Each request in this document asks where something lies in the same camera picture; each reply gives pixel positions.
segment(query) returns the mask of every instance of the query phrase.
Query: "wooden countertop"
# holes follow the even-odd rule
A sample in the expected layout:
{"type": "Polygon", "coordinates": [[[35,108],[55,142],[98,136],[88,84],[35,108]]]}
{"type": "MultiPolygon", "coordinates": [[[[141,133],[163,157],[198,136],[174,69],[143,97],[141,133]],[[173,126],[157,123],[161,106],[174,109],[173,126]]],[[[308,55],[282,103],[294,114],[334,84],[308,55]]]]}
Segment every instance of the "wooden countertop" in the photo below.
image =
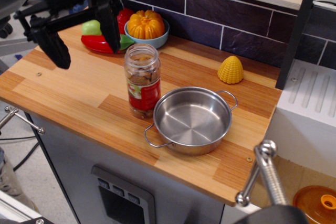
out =
{"type": "MultiPolygon", "coordinates": [[[[230,91],[239,103],[220,146],[190,157],[167,147],[153,148],[145,141],[143,131],[153,120],[137,119],[129,111],[123,55],[87,49],[80,41],[80,26],[59,34],[69,48],[70,68],[57,68],[37,47],[0,76],[3,101],[225,204],[235,204],[252,167],[247,158],[254,158],[252,150],[263,140],[281,95],[274,88],[278,68],[240,58],[244,80],[228,85],[219,80],[217,70],[231,54],[169,37],[159,49],[162,95],[178,87],[198,86],[230,91]]],[[[224,98],[234,105],[231,97],[224,98]]],[[[156,129],[150,129],[148,137],[161,143],[156,129]]]]}

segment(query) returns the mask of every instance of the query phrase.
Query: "red label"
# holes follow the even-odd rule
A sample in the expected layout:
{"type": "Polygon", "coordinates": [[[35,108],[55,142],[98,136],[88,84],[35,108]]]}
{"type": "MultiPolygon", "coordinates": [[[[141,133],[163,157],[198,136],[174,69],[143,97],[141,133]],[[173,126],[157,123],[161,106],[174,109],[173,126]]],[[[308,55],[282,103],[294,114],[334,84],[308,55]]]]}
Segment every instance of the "red label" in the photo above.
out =
{"type": "Polygon", "coordinates": [[[129,101],[137,110],[152,110],[161,97],[160,80],[149,86],[137,86],[127,82],[129,101]]]}

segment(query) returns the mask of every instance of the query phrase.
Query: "orange container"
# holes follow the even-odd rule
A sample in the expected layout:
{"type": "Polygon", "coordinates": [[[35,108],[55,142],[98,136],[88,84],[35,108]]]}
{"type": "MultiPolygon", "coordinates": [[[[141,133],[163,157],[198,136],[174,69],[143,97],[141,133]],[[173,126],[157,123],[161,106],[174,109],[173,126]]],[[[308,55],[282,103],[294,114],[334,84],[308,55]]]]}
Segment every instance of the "orange container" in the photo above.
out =
{"type": "Polygon", "coordinates": [[[293,206],[301,209],[311,224],[336,224],[336,191],[323,186],[299,190],[293,206]]]}

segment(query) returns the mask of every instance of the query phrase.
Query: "orange pumpkin toy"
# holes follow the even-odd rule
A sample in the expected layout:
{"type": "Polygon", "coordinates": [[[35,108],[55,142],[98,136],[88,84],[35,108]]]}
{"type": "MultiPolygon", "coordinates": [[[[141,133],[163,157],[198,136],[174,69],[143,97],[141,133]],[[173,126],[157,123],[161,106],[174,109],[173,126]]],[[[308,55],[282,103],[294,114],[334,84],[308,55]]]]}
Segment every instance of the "orange pumpkin toy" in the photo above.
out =
{"type": "Polygon", "coordinates": [[[137,39],[155,39],[164,34],[164,22],[153,10],[137,11],[127,24],[129,35],[137,39]]]}

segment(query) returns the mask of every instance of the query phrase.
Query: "yellow corn toy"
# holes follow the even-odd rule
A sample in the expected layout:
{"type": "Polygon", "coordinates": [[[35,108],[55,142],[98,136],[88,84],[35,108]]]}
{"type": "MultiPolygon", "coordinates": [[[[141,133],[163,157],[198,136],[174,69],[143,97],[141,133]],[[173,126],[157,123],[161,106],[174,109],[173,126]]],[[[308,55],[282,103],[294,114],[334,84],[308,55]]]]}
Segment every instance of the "yellow corn toy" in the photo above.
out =
{"type": "Polygon", "coordinates": [[[244,78],[243,65],[236,56],[230,56],[223,61],[218,77],[227,84],[239,83],[244,78]]]}

